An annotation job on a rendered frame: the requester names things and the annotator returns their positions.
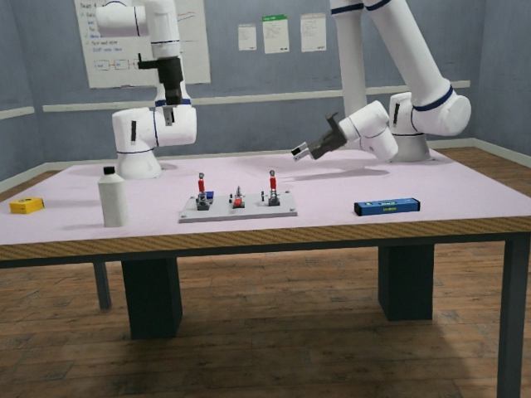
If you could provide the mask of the blue spirit level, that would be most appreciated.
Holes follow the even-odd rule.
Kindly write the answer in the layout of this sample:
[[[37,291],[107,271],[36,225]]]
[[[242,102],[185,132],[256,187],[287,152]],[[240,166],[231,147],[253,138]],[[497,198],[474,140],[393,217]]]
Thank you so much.
[[[354,203],[354,212],[358,216],[372,216],[420,210],[421,202],[415,199],[414,197],[382,201],[363,201]]]

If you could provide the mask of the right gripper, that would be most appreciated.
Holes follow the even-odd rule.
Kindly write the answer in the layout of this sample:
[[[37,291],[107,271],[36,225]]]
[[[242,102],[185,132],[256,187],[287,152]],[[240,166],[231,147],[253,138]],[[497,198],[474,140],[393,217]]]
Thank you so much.
[[[157,69],[159,84],[163,84],[165,90],[166,103],[162,106],[165,126],[173,126],[175,123],[173,108],[183,102],[183,94],[179,82],[183,81],[183,71],[181,60],[178,56],[182,55],[180,43],[151,45],[153,61],[142,61],[141,54],[138,53],[139,70]],[[165,58],[161,58],[165,57]]]

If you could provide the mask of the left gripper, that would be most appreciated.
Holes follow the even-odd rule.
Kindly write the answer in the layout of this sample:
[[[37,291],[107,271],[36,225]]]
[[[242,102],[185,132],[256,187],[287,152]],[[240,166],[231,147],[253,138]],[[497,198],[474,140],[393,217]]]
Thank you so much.
[[[323,157],[326,153],[333,152],[334,150],[344,146],[346,143],[348,143],[347,141],[351,143],[354,140],[358,139],[358,135],[355,132],[351,123],[349,122],[348,118],[339,122],[340,126],[336,124],[333,118],[336,114],[338,114],[338,111],[332,115],[327,114],[325,116],[332,129],[322,134],[322,137],[320,139],[313,141],[308,145],[304,142],[299,147],[291,151],[294,156],[293,159],[295,160],[295,162],[299,161],[301,158],[304,158],[307,155],[309,155],[312,160],[317,160]]]

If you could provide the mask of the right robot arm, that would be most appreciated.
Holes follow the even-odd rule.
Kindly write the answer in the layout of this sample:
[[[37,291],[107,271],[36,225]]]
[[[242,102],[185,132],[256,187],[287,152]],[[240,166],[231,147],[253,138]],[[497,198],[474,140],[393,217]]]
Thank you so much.
[[[132,7],[132,0],[105,0],[104,7],[95,9],[95,18],[102,37],[149,36],[151,45],[180,43],[175,0],[144,0],[144,7]],[[184,74],[180,82],[183,102],[173,108],[175,123],[168,127],[162,108],[166,103],[165,90],[158,82],[157,69],[155,75],[158,89],[155,111],[128,109],[112,116],[118,154],[115,173],[123,179],[161,173],[153,147],[195,141],[196,110],[185,90]]]

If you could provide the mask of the white bottle with black cap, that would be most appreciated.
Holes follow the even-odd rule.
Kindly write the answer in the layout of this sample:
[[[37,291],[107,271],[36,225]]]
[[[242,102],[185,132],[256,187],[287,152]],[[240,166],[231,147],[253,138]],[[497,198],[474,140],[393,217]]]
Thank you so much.
[[[98,188],[105,227],[128,226],[130,220],[124,179],[115,173],[114,166],[103,167],[103,171]]]

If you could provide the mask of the toggle clamp with red handle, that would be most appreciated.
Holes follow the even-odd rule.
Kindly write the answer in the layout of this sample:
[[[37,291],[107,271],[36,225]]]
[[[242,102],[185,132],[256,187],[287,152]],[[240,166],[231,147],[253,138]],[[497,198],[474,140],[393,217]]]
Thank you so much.
[[[276,191],[276,180],[275,180],[274,170],[270,170],[270,189],[271,189],[270,198],[268,198],[269,206],[280,206],[280,198],[277,197],[277,191]],[[275,190],[272,191],[272,189],[275,189]],[[272,197],[273,194],[275,194],[275,197]]]

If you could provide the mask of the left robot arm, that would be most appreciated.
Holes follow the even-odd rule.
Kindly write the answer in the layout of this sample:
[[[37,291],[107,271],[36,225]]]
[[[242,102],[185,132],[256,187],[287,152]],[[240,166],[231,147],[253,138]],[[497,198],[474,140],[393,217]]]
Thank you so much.
[[[363,4],[410,90],[391,97],[389,117],[378,101],[367,105]],[[337,25],[345,118],[359,137],[347,141],[347,148],[374,153],[378,160],[421,161],[430,157],[426,133],[454,136],[465,129],[470,101],[457,96],[441,77],[405,0],[330,0],[330,7]]]

